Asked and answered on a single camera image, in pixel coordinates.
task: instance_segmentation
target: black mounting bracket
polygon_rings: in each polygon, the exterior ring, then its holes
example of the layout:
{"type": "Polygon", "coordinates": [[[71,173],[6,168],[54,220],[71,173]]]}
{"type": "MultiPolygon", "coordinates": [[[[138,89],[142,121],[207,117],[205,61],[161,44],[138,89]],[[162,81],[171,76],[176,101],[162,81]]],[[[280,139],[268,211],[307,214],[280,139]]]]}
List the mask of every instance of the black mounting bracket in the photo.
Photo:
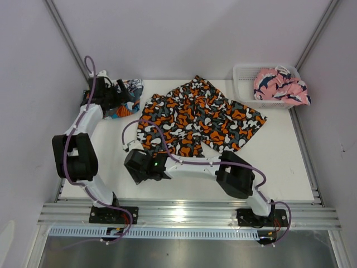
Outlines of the black mounting bracket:
{"type": "Polygon", "coordinates": [[[275,205],[272,205],[271,212],[267,217],[255,215],[250,208],[239,208],[237,209],[237,220],[238,226],[242,227],[274,227],[274,220],[277,220],[281,227],[288,226],[285,209],[275,209],[275,205]]]}
{"type": "MultiPolygon", "coordinates": [[[[114,196],[113,207],[119,207],[119,202],[117,197],[114,196]]],[[[138,207],[120,207],[129,211],[133,217],[133,224],[138,223],[139,217],[139,208],[138,207]]],[[[126,224],[129,220],[128,215],[125,212],[122,212],[113,208],[97,208],[92,206],[90,210],[89,223],[99,223],[99,224],[126,224]]]]}

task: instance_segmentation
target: light purple wall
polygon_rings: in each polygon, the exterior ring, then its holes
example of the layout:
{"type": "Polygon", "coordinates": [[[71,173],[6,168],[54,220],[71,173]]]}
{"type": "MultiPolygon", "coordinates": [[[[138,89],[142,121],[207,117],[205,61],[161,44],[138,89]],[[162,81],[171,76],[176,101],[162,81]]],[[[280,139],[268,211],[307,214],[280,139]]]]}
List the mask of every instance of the light purple wall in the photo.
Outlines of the light purple wall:
{"type": "Polygon", "coordinates": [[[0,231],[15,221],[3,267],[22,267],[58,184],[52,136],[74,120],[85,80],[42,1],[2,0],[0,39],[0,231]]]}
{"type": "Polygon", "coordinates": [[[336,207],[354,256],[357,256],[356,14],[357,1],[342,1],[300,72],[312,104],[298,110],[324,200],[336,207]]]}
{"type": "Polygon", "coordinates": [[[55,2],[113,77],[225,79],[237,63],[295,65],[330,0],[55,2]]]}

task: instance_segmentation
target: patterned shorts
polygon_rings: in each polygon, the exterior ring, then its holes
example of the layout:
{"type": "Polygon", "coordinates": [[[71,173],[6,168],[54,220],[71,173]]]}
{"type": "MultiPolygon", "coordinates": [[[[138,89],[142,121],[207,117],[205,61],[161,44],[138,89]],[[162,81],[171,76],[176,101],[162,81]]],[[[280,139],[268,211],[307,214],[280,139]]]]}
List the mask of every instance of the patterned shorts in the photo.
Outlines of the patterned shorts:
{"type": "MultiPolygon", "coordinates": [[[[166,96],[154,94],[141,118],[159,126],[170,153],[188,157],[204,157],[201,142],[220,153],[238,151],[267,120],[259,112],[225,98],[199,76],[166,96]]],[[[137,137],[151,155],[165,152],[160,134],[148,123],[139,123],[137,137]]]]}

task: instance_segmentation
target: white table surface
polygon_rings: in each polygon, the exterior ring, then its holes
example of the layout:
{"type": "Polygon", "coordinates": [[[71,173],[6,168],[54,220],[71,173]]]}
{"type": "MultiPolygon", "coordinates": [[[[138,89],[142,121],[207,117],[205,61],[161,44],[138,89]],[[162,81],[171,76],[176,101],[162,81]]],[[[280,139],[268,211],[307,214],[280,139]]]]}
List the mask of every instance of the white table surface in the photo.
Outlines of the white table surface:
{"type": "MultiPolygon", "coordinates": [[[[228,98],[233,98],[233,81],[210,80],[228,98]]],[[[165,95],[187,80],[145,80],[141,97],[141,110],[153,93],[165,95]]],[[[289,202],[313,200],[310,182],[303,163],[290,114],[287,109],[259,109],[268,117],[263,127],[237,152],[241,158],[263,171],[267,183],[262,192],[271,199],[289,202]]],[[[147,180],[136,185],[124,167],[127,155],[122,150],[121,134],[126,124],[139,119],[141,111],[128,117],[102,120],[97,125],[91,140],[99,161],[99,175],[118,198],[146,200],[200,200],[229,201],[215,181],[195,178],[171,180],[147,180]]],[[[126,131],[126,142],[136,139],[137,124],[126,131]]],[[[203,145],[205,156],[219,155],[203,145]]],[[[257,182],[261,176],[255,174],[257,182]]],[[[82,189],[67,181],[62,190],[64,198],[86,197],[82,189]]]]}

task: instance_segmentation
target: white plastic basket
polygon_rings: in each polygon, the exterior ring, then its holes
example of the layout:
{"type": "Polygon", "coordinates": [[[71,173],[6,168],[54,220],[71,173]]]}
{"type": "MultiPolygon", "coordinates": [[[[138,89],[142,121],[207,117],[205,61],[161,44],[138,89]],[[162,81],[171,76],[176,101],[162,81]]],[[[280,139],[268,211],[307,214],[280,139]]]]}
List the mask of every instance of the white plastic basket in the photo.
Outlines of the white plastic basket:
{"type": "Polygon", "coordinates": [[[285,64],[237,64],[233,67],[234,96],[235,100],[253,109],[258,108],[283,108],[293,107],[282,100],[256,100],[254,98],[254,80],[261,69],[284,66],[291,73],[292,77],[300,78],[299,73],[293,66],[285,64]]]}

